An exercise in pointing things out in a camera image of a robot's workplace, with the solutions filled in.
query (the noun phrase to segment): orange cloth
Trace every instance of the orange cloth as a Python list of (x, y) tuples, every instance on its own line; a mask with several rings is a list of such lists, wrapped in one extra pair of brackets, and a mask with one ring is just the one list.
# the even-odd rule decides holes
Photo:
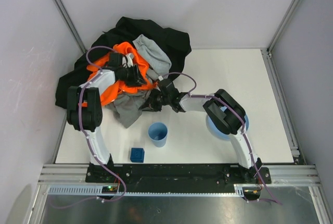
[[(146, 78), (146, 73), (149, 68), (149, 63), (143, 59), (143, 57), (136, 51), (136, 49), (130, 43), (123, 42), (121, 44), (116, 44), (113, 47), (113, 49), (124, 55), (128, 53), (134, 54), (133, 64), (138, 64), (140, 73), (147, 82), (147, 84), (139, 87), (127, 87), (124, 81), (117, 81), (115, 84), (109, 86), (102, 95), (100, 95), (100, 102), (102, 106), (108, 105), (109, 103), (113, 102), (117, 98), (117, 96), (121, 94), (123, 91), (135, 94), (139, 90), (152, 90), (156, 86), (156, 84), (149, 82), (149, 80)], [(109, 61), (109, 53), (101, 57), (99, 60), (95, 61), (94, 64), (102, 67), (108, 61)], [(88, 80), (90, 80), (92, 77), (96, 75), (98, 68), (92, 65), (88, 65), (87, 70), (93, 72), (89, 76)]]

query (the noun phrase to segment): blue bowl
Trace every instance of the blue bowl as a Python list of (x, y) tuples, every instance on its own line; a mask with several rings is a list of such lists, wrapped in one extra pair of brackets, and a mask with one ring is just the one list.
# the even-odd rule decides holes
[[(222, 111), (225, 111), (227, 108), (225, 106), (221, 107)], [(230, 137), (227, 134), (222, 133), (217, 127), (214, 125), (212, 119), (207, 115), (206, 116), (206, 125), (208, 130), (214, 135), (215, 137), (222, 139), (222, 140), (230, 140)], [(246, 130), (249, 129), (249, 118), (245, 115), (245, 127)]]

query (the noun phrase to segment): white table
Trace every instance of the white table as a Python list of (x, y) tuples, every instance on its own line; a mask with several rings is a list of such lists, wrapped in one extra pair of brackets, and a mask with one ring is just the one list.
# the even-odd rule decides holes
[[(183, 71), (196, 79), (195, 94), (225, 89), (245, 109), (249, 117), (249, 138), (264, 163), (293, 162), (286, 133), (277, 108), (266, 67), (259, 49), (193, 50)], [(174, 84), (188, 91), (193, 82), (180, 76)], [(115, 163), (130, 163), (132, 147), (145, 150), (145, 163), (236, 163), (231, 143), (212, 136), (205, 113), (175, 113), (164, 106), (162, 112), (143, 113), (128, 129), (116, 121), (113, 112), (103, 109), (102, 133)], [(163, 148), (155, 147), (148, 127), (156, 121), (169, 128)], [(82, 133), (66, 124), (56, 163), (87, 164), (89, 153)]]

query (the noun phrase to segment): metal floor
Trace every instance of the metal floor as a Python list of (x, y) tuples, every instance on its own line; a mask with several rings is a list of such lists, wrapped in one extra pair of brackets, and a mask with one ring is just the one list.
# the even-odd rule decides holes
[[(283, 206), (239, 197), (127, 196), (114, 203), (88, 200), (67, 209), (56, 206), (75, 203), (89, 196), (49, 195), (43, 221), (56, 223), (110, 224), (236, 224), (319, 223), (308, 187), (271, 188)], [(261, 198), (268, 197), (263, 190)]]

